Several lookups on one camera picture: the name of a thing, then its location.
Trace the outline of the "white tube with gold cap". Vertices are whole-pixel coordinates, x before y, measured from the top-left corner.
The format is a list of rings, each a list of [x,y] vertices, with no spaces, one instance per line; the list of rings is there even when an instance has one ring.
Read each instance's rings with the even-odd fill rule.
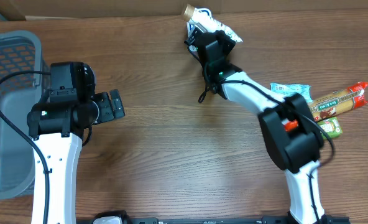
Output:
[[[182,12],[183,19],[186,23],[200,25],[205,32],[215,32],[222,30],[235,42],[243,42],[243,40],[227,25],[216,20],[213,15],[208,17],[205,14],[199,12],[198,8],[187,4]]]

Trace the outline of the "green tea drink pouch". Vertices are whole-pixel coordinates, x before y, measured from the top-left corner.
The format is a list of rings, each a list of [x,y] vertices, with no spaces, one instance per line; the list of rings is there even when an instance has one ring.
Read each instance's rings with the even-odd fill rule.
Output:
[[[339,124],[337,117],[328,118],[317,122],[317,124],[328,134],[332,139],[342,135],[343,130]]]

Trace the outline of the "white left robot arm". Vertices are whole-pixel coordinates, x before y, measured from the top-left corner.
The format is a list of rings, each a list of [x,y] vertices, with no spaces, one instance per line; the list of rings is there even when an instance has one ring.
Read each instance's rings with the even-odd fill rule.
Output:
[[[34,153],[32,223],[75,223],[76,172],[83,134],[94,125],[124,117],[117,90],[96,93],[96,78],[83,62],[53,63],[45,102],[27,115]]]

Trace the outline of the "teal snack packet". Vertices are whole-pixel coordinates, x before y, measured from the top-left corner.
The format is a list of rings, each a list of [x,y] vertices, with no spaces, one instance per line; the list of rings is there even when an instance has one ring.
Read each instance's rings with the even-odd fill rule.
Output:
[[[296,93],[300,94],[304,97],[307,103],[312,103],[313,100],[310,95],[311,86],[306,84],[280,84],[280,83],[271,83],[270,88],[273,92],[279,93],[285,96],[292,96]]]

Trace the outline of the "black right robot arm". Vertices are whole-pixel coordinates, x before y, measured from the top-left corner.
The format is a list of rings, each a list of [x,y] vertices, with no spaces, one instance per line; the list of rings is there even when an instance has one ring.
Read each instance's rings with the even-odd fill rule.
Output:
[[[293,223],[321,223],[318,192],[321,128],[300,94],[283,96],[253,81],[227,58],[235,42],[223,31],[193,28],[185,41],[202,66],[205,92],[240,104],[257,116],[268,155],[285,172]]]

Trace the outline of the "orange biscuit pack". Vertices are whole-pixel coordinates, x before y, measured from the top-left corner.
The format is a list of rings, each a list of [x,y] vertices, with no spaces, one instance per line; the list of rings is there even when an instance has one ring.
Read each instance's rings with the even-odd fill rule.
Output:
[[[314,120],[319,122],[368,104],[365,97],[367,87],[368,82],[357,82],[348,88],[335,91],[308,103]]]

